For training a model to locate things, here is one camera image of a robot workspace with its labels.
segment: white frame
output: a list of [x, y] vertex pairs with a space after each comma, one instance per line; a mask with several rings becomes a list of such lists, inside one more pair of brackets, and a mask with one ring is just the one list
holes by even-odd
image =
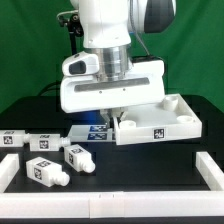
[[224, 216], [224, 174], [207, 152], [196, 167], [212, 191], [5, 193], [0, 218]]

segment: white robot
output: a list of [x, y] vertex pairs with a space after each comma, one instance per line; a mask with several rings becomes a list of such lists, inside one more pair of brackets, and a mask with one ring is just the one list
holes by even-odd
[[[165, 30], [174, 20], [176, 1], [71, 3], [84, 31], [84, 51], [63, 63], [62, 109], [67, 113], [100, 110], [118, 145], [200, 137], [200, 120], [179, 94], [165, 96], [164, 62], [149, 53], [138, 35]], [[129, 57], [129, 33], [135, 34], [146, 56]], [[69, 133], [71, 139], [73, 133], [83, 133], [75, 128]]]
[[[163, 31], [174, 19], [176, 1], [71, 0], [71, 3], [84, 30], [84, 51], [63, 63], [62, 109], [67, 113], [102, 112], [161, 102], [164, 62], [149, 54], [137, 33]], [[144, 60], [130, 59], [129, 32], [136, 34], [146, 50]]]

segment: small white block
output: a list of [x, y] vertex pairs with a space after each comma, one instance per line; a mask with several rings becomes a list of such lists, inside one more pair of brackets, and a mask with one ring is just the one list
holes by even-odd
[[0, 163], [0, 193], [3, 193], [19, 170], [18, 154], [8, 154]]
[[23, 147], [25, 131], [0, 131], [0, 147]]
[[26, 162], [27, 176], [47, 187], [54, 184], [66, 186], [70, 177], [62, 172], [62, 166], [38, 157]]
[[77, 172], [85, 171], [92, 173], [95, 170], [95, 164], [92, 161], [92, 155], [80, 145], [65, 147], [65, 161]]

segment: black tabletop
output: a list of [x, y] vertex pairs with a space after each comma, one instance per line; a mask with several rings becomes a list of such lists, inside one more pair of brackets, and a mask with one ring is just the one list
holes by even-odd
[[[220, 168], [223, 168], [224, 114], [203, 97], [183, 98], [203, 123], [201, 138], [124, 146], [117, 146], [114, 142], [77, 142], [92, 153], [93, 161], [96, 163], [96, 170], [92, 174], [78, 173], [69, 167], [64, 162], [63, 149], [59, 152], [30, 152], [29, 145], [23, 148], [1, 148], [0, 160], [8, 153], [18, 153], [20, 158], [20, 170], [6, 192], [208, 190], [195, 167], [196, 152], [209, 152]], [[1, 130], [60, 133], [63, 137], [67, 136], [72, 124], [102, 122], [98, 111], [64, 113], [56, 97], [22, 98], [0, 114]], [[38, 156], [61, 164], [63, 170], [71, 177], [70, 183], [66, 187], [48, 188], [27, 178], [25, 162]], [[24, 223], [24, 220], [16, 221], [15, 223]], [[45, 221], [62, 223], [61, 220], [41, 220], [41, 223]], [[221, 221], [224, 222], [221, 217], [66, 220], [67, 223], [223, 223]]]

